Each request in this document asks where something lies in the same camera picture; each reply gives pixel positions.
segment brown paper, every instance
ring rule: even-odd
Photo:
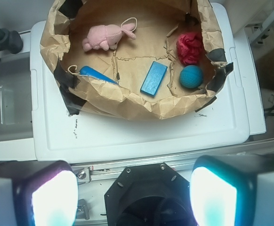
[[[224,48],[208,0],[193,0],[192,4],[189,0],[89,0],[73,21],[58,11],[63,3],[64,0],[54,2],[41,39],[41,54],[49,69],[53,72],[60,59],[63,68],[77,65],[79,71],[88,65],[115,81],[117,75],[120,78],[117,86],[74,75],[79,82],[76,87],[69,87],[69,91],[87,101],[81,110],[128,120],[166,119],[197,110],[215,96],[215,92],[205,88],[216,68],[206,58],[205,52],[199,62],[204,72],[200,89],[185,89],[178,81],[184,68],[176,50],[180,34],[201,32],[206,52]],[[187,25],[186,13],[201,23]],[[115,51],[83,51],[81,42],[90,27],[120,25],[132,16],[138,19],[134,31],[136,40],[123,36]],[[153,61],[166,65],[168,69],[157,95],[150,97],[140,93],[140,88]]]

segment toy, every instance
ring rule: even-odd
[[[202,35],[199,32],[181,34],[177,40],[177,52],[180,62],[184,65],[195,65],[199,62],[204,50]]]
[[[124,24],[130,19],[135,19],[135,23]],[[131,39],[136,39],[136,35],[133,31],[136,30],[137,19],[131,17],[125,20],[121,26],[114,24],[110,25],[99,25],[91,27],[87,37],[82,41],[82,47],[85,52],[91,49],[100,49],[107,51],[108,49],[117,49],[118,42],[122,38],[123,34],[126,34]]]
[[[203,72],[200,67],[189,65],[180,73],[180,83],[182,86],[194,89],[203,82]]]
[[[152,66],[146,75],[140,91],[154,97],[157,93],[157,90],[161,84],[166,70],[167,66],[153,61]]]
[[[103,75],[102,73],[94,70],[93,68],[91,68],[89,66],[82,67],[81,70],[80,70],[80,74],[90,76],[90,77],[95,78],[95,79],[104,80],[104,81],[107,81],[107,82],[118,85],[117,82],[115,82],[114,80],[108,78],[107,76]]]

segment paper bag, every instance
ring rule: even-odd
[[[95,25],[138,19],[136,39],[122,37],[116,50],[84,52],[82,40]],[[179,83],[184,66],[177,56],[180,34],[200,32],[203,51],[198,89]],[[226,76],[222,34],[208,0],[56,0],[40,43],[70,114],[79,111],[127,120],[167,119],[197,111],[215,100]],[[155,97],[140,92],[153,61],[168,67]],[[90,66],[119,86],[78,74]]]

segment bunny ear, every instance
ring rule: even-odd
[[[135,27],[136,27],[135,23],[129,23],[129,24],[122,25],[121,28],[124,29],[124,30],[127,30],[127,31],[132,31],[132,30],[135,29]]]
[[[127,36],[129,36],[131,39],[136,39],[136,35],[133,32],[130,32],[128,30],[122,29],[122,32],[124,32]]]

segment pink stuffed bunny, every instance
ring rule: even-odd
[[[91,49],[100,48],[105,51],[109,48],[115,50],[124,33],[131,39],[136,39],[136,35],[133,31],[136,29],[137,19],[136,24],[124,24],[126,21],[124,21],[120,27],[114,24],[91,27],[87,37],[82,41],[84,51],[87,52]]]

